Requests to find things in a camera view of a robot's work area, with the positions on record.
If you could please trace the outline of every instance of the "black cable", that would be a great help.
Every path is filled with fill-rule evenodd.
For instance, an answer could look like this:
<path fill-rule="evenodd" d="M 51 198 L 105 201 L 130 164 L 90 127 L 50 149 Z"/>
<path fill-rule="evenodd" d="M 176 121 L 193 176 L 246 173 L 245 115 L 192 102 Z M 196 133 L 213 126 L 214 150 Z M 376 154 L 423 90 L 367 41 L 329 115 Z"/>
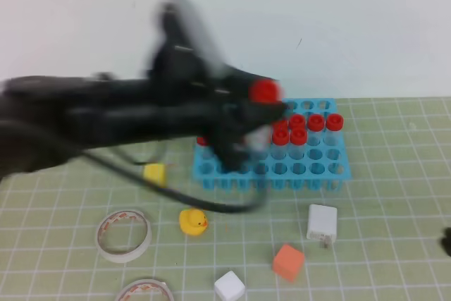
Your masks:
<path fill-rule="evenodd" d="M 129 171 L 120 166 L 117 166 L 114 163 L 102 158 L 101 156 L 94 155 L 91 152 L 84 151 L 79 147 L 77 147 L 76 145 L 74 145 L 72 142 L 63 140 L 60 137 L 54 135 L 53 133 L 38 128 L 35 125 L 22 123 L 20 121 L 1 120 L 0 134 L 5 132 L 13 133 L 14 135 L 21 135 L 25 138 L 34 140 L 35 142 L 38 143 L 44 143 L 50 146 L 51 148 L 54 148 L 56 151 L 66 153 L 69 156 L 83 156 L 92 163 L 104 167 L 133 183 L 144 186 L 170 199 L 182 202 L 183 204 L 188 204 L 190 206 L 199 209 L 204 209 L 207 211 L 217 211 L 219 213 L 228 213 L 228 214 L 242 213 L 255 210 L 260 206 L 262 206 L 266 201 L 267 191 L 265 187 L 257 189 L 258 193 L 255 199 L 253 199 L 249 204 L 219 204 L 216 202 L 197 199 L 195 197 L 185 195 L 172 188 L 162 187 L 149 180 L 145 180 L 136 173 L 133 173 L 132 171 Z"/>
<path fill-rule="evenodd" d="M 155 154 L 153 154 L 150 158 L 148 158 L 146 161 L 139 161 L 133 158 L 131 155 L 129 155 L 126 151 L 122 150 L 119 147 L 109 147 L 108 150 L 116 155 L 118 158 L 124 160 L 126 163 L 133 165 L 133 166 L 145 166 L 147 164 L 155 164 L 157 162 L 160 162 L 160 160 L 163 159 L 164 155 L 166 154 L 167 145 L 166 142 L 160 141 L 156 144 L 157 150 L 155 151 Z"/>

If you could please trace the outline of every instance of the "white cube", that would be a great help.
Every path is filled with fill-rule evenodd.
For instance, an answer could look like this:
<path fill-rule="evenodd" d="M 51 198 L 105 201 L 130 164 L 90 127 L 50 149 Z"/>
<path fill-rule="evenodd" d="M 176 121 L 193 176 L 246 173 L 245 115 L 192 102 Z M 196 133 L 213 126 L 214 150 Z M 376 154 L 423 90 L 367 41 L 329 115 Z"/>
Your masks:
<path fill-rule="evenodd" d="M 311 204 L 309 207 L 309 225 L 307 239 L 330 240 L 334 243 L 337 238 L 337 209 L 335 207 Z"/>
<path fill-rule="evenodd" d="M 246 287 L 235 273 L 229 271 L 214 283 L 214 291 L 222 301 L 236 301 L 245 294 Z"/>

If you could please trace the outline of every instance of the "yellow object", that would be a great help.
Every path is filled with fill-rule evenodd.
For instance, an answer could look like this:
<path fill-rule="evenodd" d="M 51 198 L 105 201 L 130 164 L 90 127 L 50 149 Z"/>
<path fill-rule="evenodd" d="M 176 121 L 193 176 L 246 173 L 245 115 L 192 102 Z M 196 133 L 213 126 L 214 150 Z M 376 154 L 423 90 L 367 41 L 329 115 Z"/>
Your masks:
<path fill-rule="evenodd" d="M 166 165 L 149 164 L 144 166 L 144 179 L 154 181 L 160 186 L 166 184 Z"/>
<path fill-rule="evenodd" d="M 205 213 L 200 209 L 186 209 L 180 212 L 180 229 L 188 235 L 201 235 L 209 225 Z"/>

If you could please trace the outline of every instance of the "blue test tube rack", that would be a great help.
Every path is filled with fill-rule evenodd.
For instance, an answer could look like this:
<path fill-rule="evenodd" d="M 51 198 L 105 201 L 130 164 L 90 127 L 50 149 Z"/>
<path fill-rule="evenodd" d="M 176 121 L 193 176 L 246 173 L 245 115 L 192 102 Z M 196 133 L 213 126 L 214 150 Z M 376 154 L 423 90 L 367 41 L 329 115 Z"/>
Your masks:
<path fill-rule="evenodd" d="M 286 99 L 284 102 L 290 107 L 289 115 L 302 114 L 306 121 L 315 113 L 325 119 L 331 113 L 339 113 L 334 99 Z M 333 141 L 325 136 L 324 130 L 319 140 L 308 137 L 302 159 L 291 159 L 287 152 L 283 159 L 276 160 L 271 156 L 269 147 L 260 162 L 249 162 L 241 171 L 230 173 L 221 170 L 221 164 L 208 147 L 195 145 L 192 174 L 205 190 L 236 188 L 246 191 L 253 186 L 270 184 L 276 190 L 289 187 L 293 190 L 323 188 L 336 191 L 342 187 L 344 180 L 352 178 L 350 164 L 343 133 L 337 132 Z"/>

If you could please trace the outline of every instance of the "clear test tube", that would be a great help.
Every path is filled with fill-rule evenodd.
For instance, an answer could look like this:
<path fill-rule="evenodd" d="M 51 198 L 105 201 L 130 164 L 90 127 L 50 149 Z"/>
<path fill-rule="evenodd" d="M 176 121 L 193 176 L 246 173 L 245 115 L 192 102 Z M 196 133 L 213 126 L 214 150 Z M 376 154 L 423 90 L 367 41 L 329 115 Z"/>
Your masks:
<path fill-rule="evenodd" d="M 304 157 L 305 144 L 307 143 L 307 131 L 305 128 L 295 128 L 290 133 L 290 149 L 288 154 L 291 159 L 300 160 Z"/>
<path fill-rule="evenodd" d="M 336 146 L 338 144 L 340 131 L 343 129 L 345 119 L 340 114 L 329 114 L 326 120 L 326 137 L 324 142 L 328 146 Z"/>
<path fill-rule="evenodd" d="M 324 117 L 321 114 L 312 114 L 307 122 L 309 129 L 309 139 L 307 143 L 310 146 L 316 146 L 320 143 L 324 129 Z"/>
<path fill-rule="evenodd" d="M 213 157 L 213 152 L 211 151 L 210 147 L 208 146 L 208 143 L 203 137 L 197 138 L 197 144 L 201 148 L 201 155 L 203 159 L 207 160 Z"/>
<path fill-rule="evenodd" d="M 271 145 L 271 156 L 275 160 L 281 160 L 285 158 L 289 141 L 290 134 L 288 132 L 288 129 L 279 129 L 274 131 L 273 144 Z"/>
<path fill-rule="evenodd" d="M 280 100 L 281 90 L 277 82 L 269 79 L 256 81 L 249 89 L 249 98 L 253 102 L 272 104 Z M 271 126 L 264 125 L 247 134 L 245 142 L 249 146 L 254 159 L 263 160 L 268 155 L 271 141 Z"/>
<path fill-rule="evenodd" d="M 302 114 L 293 114 L 288 121 L 288 127 L 291 130 L 295 128 L 305 129 L 305 117 Z"/>
<path fill-rule="evenodd" d="M 276 130 L 288 130 L 288 121 L 287 120 L 280 120 L 273 123 L 273 132 Z"/>

